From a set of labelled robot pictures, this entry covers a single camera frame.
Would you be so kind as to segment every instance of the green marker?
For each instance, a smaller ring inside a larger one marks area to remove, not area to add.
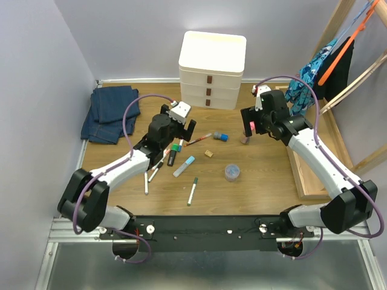
[[[192,198],[194,196],[194,192],[195,192],[195,188],[196,188],[196,185],[198,184],[198,178],[195,177],[195,180],[193,181],[193,184],[192,184],[192,188],[191,188],[191,193],[189,195],[189,199],[188,199],[188,202],[187,202],[187,205],[190,206],[191,205],[191,202],[192,202]]]
[[[174,165],[175,157],[176,157],[176,153],[177,153],[178,149],[179,149],[179,145],[178,144],[173,144],[172,145],[172,149],[171,149],[171,152],[169,153],[169,158],[168,158],[168,162],[167,162],[168,166],[173,166]]]

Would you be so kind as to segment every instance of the orange hanger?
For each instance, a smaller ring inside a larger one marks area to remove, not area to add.
[[[350,39],[346,42],[343,49],[340,51],[339,55],[336,57],[336,59],[333,61],[333,63],[330,65],[330,67],[327,69],[327,71],[324,73],[324,75],[321,77],[321,79],[317,83],[319,86],[322,86],[327,81],[327,79],[331,75],[333,69],[336,67],[339,60],[342,58],[342,56],[344,55],[344,53],[346,52],[348,47],[350,47],[352,41],[355,39],[355,37],[358,35],[358,33],[360,31],[363,31],[365,29],[365,24],[368,21],[368,19],[371,17],[371,15],[374,13],[375,6],[378,2],[379,2],[379,0],[374,0],[374,3],[372,3],[371,8],[367,11],[367,14],[366,14],[364,20],[362,21],[362,23],[360,23],[359,27],[357,27],[357,29],[352,34]]]

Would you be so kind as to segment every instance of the white wall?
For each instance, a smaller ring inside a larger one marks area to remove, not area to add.
[[[52,0],[0,9],[0,289],[33,289],[94,77]]]
[[[346,26],[365,3],[358,0],[348,16]],[[358,26],[363,17],[353,27]],[[367,22],[367,28],[355,40],[348,83],[356,79],[387,49],[387,28],[377,15]],[[334,116],[341,131],[352,161],[357,164],[364,157],[387,142],[387,65],[384,64],[341,104],[334,108]],[[377,204],[387,220],[387,163],[361,176],[373,180],[379,188]],[[379,229],[379,220],[374,213],[369,220],[371,232]],[[387,233],[371,241],[374,253],[387,281]]]
[[[244,77],[294,74],[337,0],[55,0],[97,79],[178,77],[187,30],[247,38]]]

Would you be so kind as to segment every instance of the blue marker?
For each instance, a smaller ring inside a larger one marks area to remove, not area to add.
[[[175,172],[174,172],[174,177],[178,177],[184,170],[187,169],[187,167],[195,161],[195,157],[191,156],[184,162]]]

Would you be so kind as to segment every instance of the wooden floor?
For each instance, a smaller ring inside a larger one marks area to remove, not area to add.
[[[180,100],[179,83],[136,83],[140,94],[157,93]],[[183,148],[175,165],[166,164],[149,184],[149,195],[144,194],[144,176],[138,175],[125,182],[109,195],[109,205],[120,205],[134,214],[278,214],[296,204],[318,204],[327,200],[301,201],[285,146],[267,135],[254,135],[249,145],[239,142],[243,125],[241,108],[253,106],[252,84],[243,83],[235,110],[216,110],[193,107],[190,118],[197,121],[192,139],[215,131],[227,134],[222,142],[208,138]],[[141,115],[137,117],[131,137],[136,144],[147,132],[151,118],[165,103],[160,98],[140,101]],[[213,152],[208,158],[204,151]],[[120,158],[129,151],[124,138],[118,145],[88,143],[83,168],[92,170]],[[172,173],[193,155],[196,160],[178,178]],[[237,182],[224,179],[226,165],[235,163],[241,169]],[[192,205],[187,206],[192,182],[199,178]]]

